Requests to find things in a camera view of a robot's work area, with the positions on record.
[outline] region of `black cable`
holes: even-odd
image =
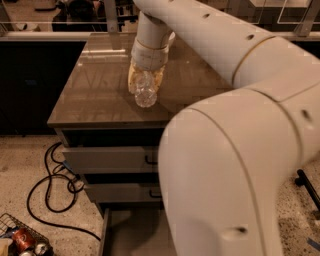
[[[54,152],[55,150],[61,145],[61,142],[58,142],[58,143],[55,143],[53,144],[51,147],[49,147],[45,153],[45,156],[44,156],[44,163],[45,163],[45,167],[46,167],[46,171],[48,173],[48,175],[46,177],[44,177],[43,179],[41,179],[40,181],[38,181],[36,183],[36,185],[33,186],[33,188],[31,189],[31,191],[29,192],[29,195],[28,195],[28,198],[27,198],[27,210],[29,212],[29,214],[37,221],[43,223],[43,224],[46,224],[46,225],[49,225],[49,226],[53,226],[53,227],[58,227],[58,228],[66,228],[66,229],[72,229],[72,230],[77,230],[77,231],[80,231],[80,232],[84,232],[84,233],[87,233],[91,236],[93,236],[94,238],[96,238],[98,241],[100,241],[101,239],[96,235],[94,234],[93,232],[91,231],[88,231],[86,229],[82,229],[82,228],[78,228],[78,227],[73,227],[73,226],[67,226],[67,225],[62,225],[62,224],[56,224],[56,223],[51,223],[51,222],[47,222],[47,221],[44,221],[40,218],[38,218],[37,216],[35,216],[31,210],[31,207],[30,207],[30,200],[31,200],[31,197],[32,197],[32,194],[33,192],[36,190],[36,188],[42,184],[43,182],[45,181],[49,181],[48,183],[48,187],[47,187],[47,191],[46,191],[46,197],[45,197],[45,204],[47,206],[47,208],[54,212],[54,213],[61,213],[61,212],[65,212],[65,211],[68,211],[69,209],[71,209],[71,207],[74,206],[74,204],[76,203],[76,200],[77,200],[77,194],[83,190],[83,186],[80,188],[80,189],[76,189],[75,187],[75,182],[78,181],[78,178],[75,177],[73,179],[69,178],[67,175],[65,174],[60,174],[59,172],[61,172],[62,170],[68,170],[71,174],[74,175],[74,173],[69,170],[68,168],[66,168],[63,164],[63,162],[60,162],[60,161],[57,161],[54,159]],[[58,165],[53,169],[52,171],[52,174],[50,172],[50,169],[49,169],[49,165],[48,165],[48,161],[47,161],[47,158],[48,156],[51,156],[51,160],[54,162],[54,163],[57,163]],[[68,180],[68,184],[67,184],[67,188],[68,188],[68,191],[70,193],[73,194],[73,199],[71,201],[71,203],[64,209],[61,209],[61,210],[55,210],[53,209],[50,204],[49,204],[49,199],[50,199],[50,193],[51,193],[51,187],[52,187],[52,180],[54,178],[59,178],[59,179],[65,179],[65,180]]]

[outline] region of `speckled floor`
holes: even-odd
[[[57,229],[34,220],[26,209],[32,187],[46,176],[44,155],[56,136],[0,137],[0,216],[9,213],[46,236],[56,256],[97,256],[100,243],[78,231]],[[58,160],[63,160],[57,150]],[[31,208],[43,220],[87,229],[101,237],[103,218],[94,203],[82,191],[75,206],[61,214],[49,212],[44,204],[46,183],[34,193]],[[72,196],[66,182],[55,180],[50,199],[54,209],[66,207]],[[112,250],[110,256],[175,256],[175,249],[164,211],[132,210],[112,214]]]
[[[43,157],[56,136],[0,137],[0,214],[10,213],[49,238],[56,256],[98,255],[100,243],[93,237],[66,229],[57,229],[34,220],[27,212],[26,198],[34,184],[46,176]],[[57,150],[56,157],[63,156]],[[303,168],[320,192],[320,157]],[[307,241],[320,243],[319,212],[304,187],[289,177],[279,192],[278,215],[284,256],[319,255]],[[56,180],[51,203],[54,208],[65,207],[71,200],[65,182]],[[50,222],[88,229],[101,236],[103,219],[95,204],[81,192],[76,205],[68,212],[54,214],[44,205],[46,185],[41,185],[31,200],[34,213]],[[172,239],[163,211],[120,212],[113,216],[113,248],[111,255],[175,256]]]

